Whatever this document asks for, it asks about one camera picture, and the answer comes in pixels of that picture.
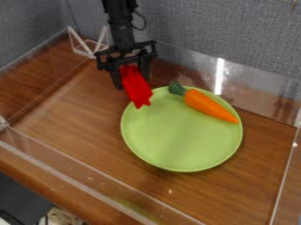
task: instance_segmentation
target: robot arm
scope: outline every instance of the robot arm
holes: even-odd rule
[[[146,80],[150,78],[151,58],[157,56],[156,41],[135,42],[133,33],[133,13],[138,8],[137,0],[102,0],[105,13],[109,14],[114,45],[95,53],[98,69],[111,73],[115,87],[121,90],[121,66],[137,63]]]

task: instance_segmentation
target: green plate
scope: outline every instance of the green plate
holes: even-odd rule
[[[234,108],[221,97],[197,90],[240,120]],[[224,163],[242,140],[241,120],[233,124],[196,111],[182,97],[169,93],[168,87],[153,92],[151,106],[137,110],[130,103],[122,115],[122,136],[134,154],[169,171],[204,171]]]

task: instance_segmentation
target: toy carrot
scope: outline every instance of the toy carrot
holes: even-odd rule
[[[169,88],[170,93],[181,95],[185,103],[202,113],[232,123],[238,123],[238,119],[229,111],[204,93],[190,89],[186,90],[178,83],[173,83]]]

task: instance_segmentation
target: red object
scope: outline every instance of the red object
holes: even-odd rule
[[[119,71],[122,74],[123,88],[137,108],[141,109],[143,105],[151,105],[150,98],[153,91],[141,74],[138,65],[125,65],[119,68]]]

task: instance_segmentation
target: wooden table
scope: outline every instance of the wooden table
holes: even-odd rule
[[[208,225],[268,224],[296,128],[237,108],[245,128],[237,154],[208,171],[176,173],[160,170],[131,153],[123,142],[121,119],[129,104],[125,92],[114,89],[110,75],[97,71],[95,63],[85,61],[69,49],[67,40],[58,40],[36,56],[38,59],[16,66],[2,78],[0,115],[10,118],[12,127]],[[69,59],[69,63],[57,62],[54,53]],[[79,62],[81,68],[61,77],[67,66]],[[157,60],[151,69],[151,87],[180,79],[178,73],[184,70],[186,76],[194,73]],[[162,78],[164,74],[172,73],[173,77]],[[198,87],[206,88],[201,77],[197,80]],[[36,100],[38,93],[46,88],[48,91]],[[248,88],[241,86],[241,92],[248,95]],[[288,107],[291,112],[292,107],[296,108],[296,104]],[[138,223],[4,150],[0,150],[0,170],[91,224]]]

